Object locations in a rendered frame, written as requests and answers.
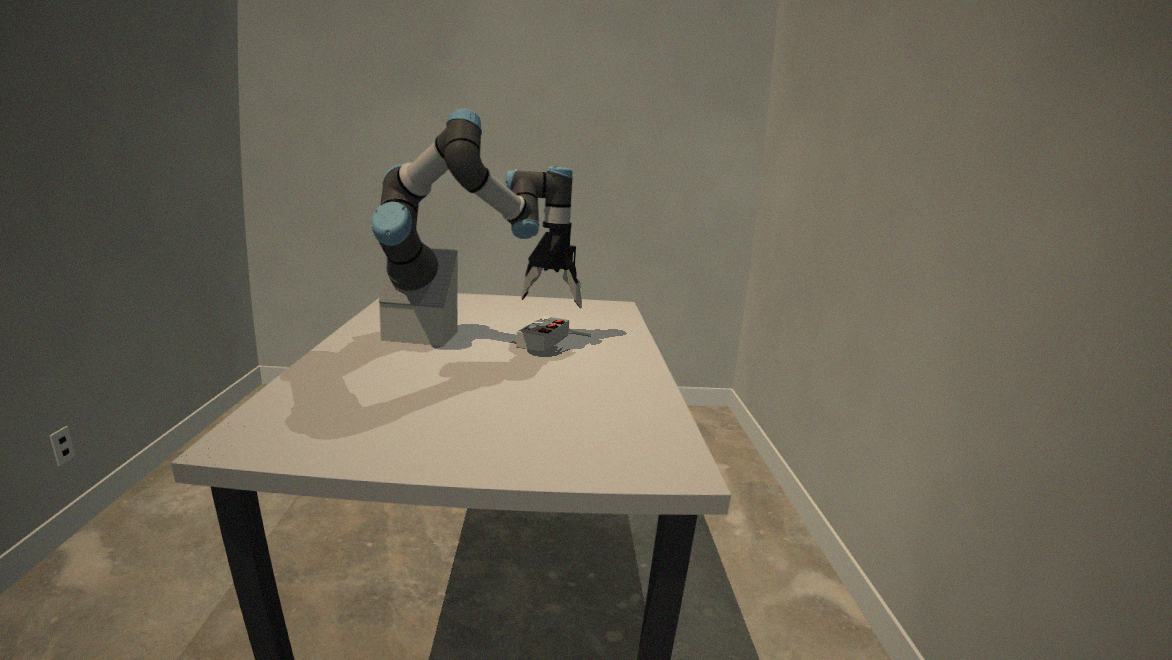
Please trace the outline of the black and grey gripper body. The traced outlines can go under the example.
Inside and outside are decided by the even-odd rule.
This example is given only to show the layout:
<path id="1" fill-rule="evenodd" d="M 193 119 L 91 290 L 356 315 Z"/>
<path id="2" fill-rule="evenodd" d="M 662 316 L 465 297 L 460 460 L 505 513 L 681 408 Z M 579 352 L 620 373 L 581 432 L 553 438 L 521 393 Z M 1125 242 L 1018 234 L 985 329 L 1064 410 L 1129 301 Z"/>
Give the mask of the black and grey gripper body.
<path id="1" fill-rule="evenodd" d="M 565 259 L 564 259 L 565 256 L 568 256 L 568 259 L 571 261 L 574 261 L 574 264 L 575 264 L 575 246 L 573 249 L 568 249 L 568 246 L 571 246 L 570 245 L 571 225 L 572 225 L 572 223 L 568 223 L 568 224 L 556 224 L 556 223 L 543 222 L 543 227 L 552 227 L 552 229 L 548 229 L 548 232 L 563 233 L 563 238 L 564 238 L 563 245 L 560 246 L 560 249 L 558 249 L 558 251 L 556 252 L 556 256 L 553 257 L 552 261 L 550 261 L 548 267 L 544 268 L 544 271 L 547 271 L 548 268 L 553 268 L 553 270 L 556 270 L 556 272 L 559 272 L 559 270 L 563 268 L 563 266 L 565 264 Z"/>

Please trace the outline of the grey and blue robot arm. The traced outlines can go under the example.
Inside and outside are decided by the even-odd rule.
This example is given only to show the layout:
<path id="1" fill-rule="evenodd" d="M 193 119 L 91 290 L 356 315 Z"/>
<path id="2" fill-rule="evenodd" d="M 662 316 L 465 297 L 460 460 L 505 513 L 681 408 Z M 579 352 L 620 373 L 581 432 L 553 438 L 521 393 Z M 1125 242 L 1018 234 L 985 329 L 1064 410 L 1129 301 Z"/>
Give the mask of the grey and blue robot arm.
<path id="1" fill-rule="evenodd" d="M 413 163 L 391 166 L 384 175 L 381 206 L 372 215 L 372 230 L 387 256 L 387 273 L 398 290 L 420 290 L 437 274 L 437 258 L 420 240 L 416 225 L 420 200 L 448 170 L 462 188 L 504 215 L 517 238 L 538 233 L 538 198 L 545 198 L 545 222 L 570 223 L 572 170 L 548 166 L 547 172 L 507 171 L 504 185 L 481 161 L 481 134 L 476 113 L 455 110 L 431 147 Z M 529 257 L 530 266 L 547 268 L 563 241 L 563 233 L 546 232 Z"/>

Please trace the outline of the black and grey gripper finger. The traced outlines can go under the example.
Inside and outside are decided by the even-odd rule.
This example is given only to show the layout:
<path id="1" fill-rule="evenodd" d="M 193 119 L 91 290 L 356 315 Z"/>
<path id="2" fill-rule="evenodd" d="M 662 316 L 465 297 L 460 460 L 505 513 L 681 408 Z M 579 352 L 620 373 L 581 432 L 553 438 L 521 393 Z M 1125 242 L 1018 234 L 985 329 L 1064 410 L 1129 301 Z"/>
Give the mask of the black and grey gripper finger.
<path id="1" fill-rule="evenodd" d="M 541 270 L 543 270 L 541 267 L 532 267 L 529 265 L 525 274 L 524 286 L 522 290 L 522 300 L 524 300 L 524 298 L 529 294 L 529 288 L 533 285 L 533 283 L 541 275 L 541 274 L 539 275 L 539 273 L 541 273 Z"/>
<path id="2" fill-rule="evenodd" d="M 582 308 L 582 299 L 580 293 L 581 283 L 577 279 L 575 275 L 575 264 L 568 259 L 568 256 L 565 256 L 564 259 L 565 264 L 563 266 L 564 268 L 563 279 L 565 283 L 568 283 L 570 292 L 574 295 L 574 301 L 578 305 L 578 307 Z"/>

